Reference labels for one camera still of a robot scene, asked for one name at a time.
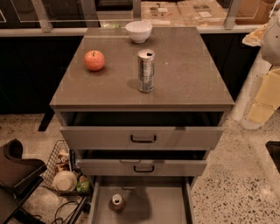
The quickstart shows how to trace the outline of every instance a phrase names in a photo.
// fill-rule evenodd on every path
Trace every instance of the drawer handle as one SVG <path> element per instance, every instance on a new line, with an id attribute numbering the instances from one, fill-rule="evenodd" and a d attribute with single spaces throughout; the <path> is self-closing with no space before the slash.
<path id="1" fill-rule="evenodd" d="M 154 139 L 152 139 L 152 140 L 135 140 L 133 135 L 131 135 L 130 141 L 135 144 L 153 144 L 157 141 L 157 136 L 154 135 Z"/>
<path id="2" fill-rule="evenodd" d="M 138 170 L 137 167 L 134 165 L 133 170 L 134 172 L 154 172 L 155 166 L 153 165 L 150 170 L 144 171 L 144 170 Z"/>

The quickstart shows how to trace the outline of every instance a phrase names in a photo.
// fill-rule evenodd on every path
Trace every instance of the white bowl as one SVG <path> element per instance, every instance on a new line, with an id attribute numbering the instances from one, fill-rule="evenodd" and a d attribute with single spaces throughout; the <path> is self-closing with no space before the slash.
<path id="1" fill-rule="evenodd" d="M 128 23 L 125 29 L 135 43 L 143 43 L 150 36 L 152 25 L 144 21 L 135 21 Z"/>
<path id="2" fill-rule="evenodd" d="M 77 178 L 71 171 L 60 171 L 53 178 L 52 185 L 62 192 L 71 192 L 77 186 Z"/>

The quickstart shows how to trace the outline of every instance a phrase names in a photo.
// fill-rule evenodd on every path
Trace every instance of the dresser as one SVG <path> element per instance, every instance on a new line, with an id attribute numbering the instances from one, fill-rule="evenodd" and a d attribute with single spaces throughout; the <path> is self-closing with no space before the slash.
<path id="1" fill-rule="evenodd" d="M 137 53 L 155 52 L 154 90 L 138 90 Z M 90 50 L 106 59 L 90 72 Z M 94 188 L 89 223 L 195 223 L 191 189 L 207 166 L 234 102 L 195 27 L 89 28 L 51 107 Z M 121 213 L 111 197 L 125 201 Z"/>

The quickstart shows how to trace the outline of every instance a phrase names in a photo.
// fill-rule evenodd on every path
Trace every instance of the red apple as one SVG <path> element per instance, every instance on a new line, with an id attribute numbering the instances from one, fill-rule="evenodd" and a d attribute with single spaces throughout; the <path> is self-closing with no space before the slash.
<path id="1" fill-rule="evenodd" d="M 105 65 L 105 57 L 103 53 L 93 50 L 85 54 L 85 64 L 91 71 L 99 71 Z"/>

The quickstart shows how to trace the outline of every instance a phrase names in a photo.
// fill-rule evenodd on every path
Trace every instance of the concrete floor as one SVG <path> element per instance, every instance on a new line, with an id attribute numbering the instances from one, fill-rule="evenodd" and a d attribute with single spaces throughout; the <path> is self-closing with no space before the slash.
<path id="1" fill-rule="evenodd" d="M 24 146 L 25 158 L 47 162 L 54 145 L 63 137 L 56 116 L 45 132 L 38 132 L 42 118 L 43 115 L 0 115 L 0 144 L 17 138 Z M 230 117 L 224 127 L 220 142 L 208 157 L 206 170 L 192 189 L 197 223 L 280 223 L 280 175 L 265 147 L 268 141 L 280 141 L 279 110 L 258 130 L 245 130 Z M 60 205 L 80 199 L 57 196 L 39 187 L 24 208 L 41 215 L 43 222 L 52 223 Z M 58 216 L 66 218 L 73 209 L 70 205 Z M 86 223 L 87 217 L 83 213 L 77 223 Z"/>

